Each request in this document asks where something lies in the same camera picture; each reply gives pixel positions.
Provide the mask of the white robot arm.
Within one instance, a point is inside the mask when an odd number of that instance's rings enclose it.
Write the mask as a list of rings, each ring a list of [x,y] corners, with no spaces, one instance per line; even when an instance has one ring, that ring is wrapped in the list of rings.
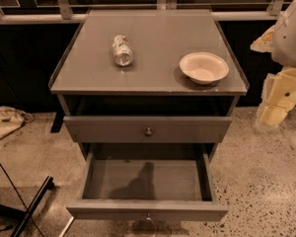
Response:
[[[264,80],[257,112],[260,123],[278,126],[296,106],[296,0],[250,49],[269,52],[272,60],[282,65],[280,72],[268,74]]]

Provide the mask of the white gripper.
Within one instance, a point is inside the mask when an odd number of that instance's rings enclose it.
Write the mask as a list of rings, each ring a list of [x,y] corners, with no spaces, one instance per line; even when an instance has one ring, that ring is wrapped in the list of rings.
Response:
[[[250,49],[256,52],[271,52],[274,26],[253,41]],[[296,68],[284,66],[276,75],[268,74],[262,89],[262,103],[257,119],[268,126],[279,126],[287,113],[296,106]]]

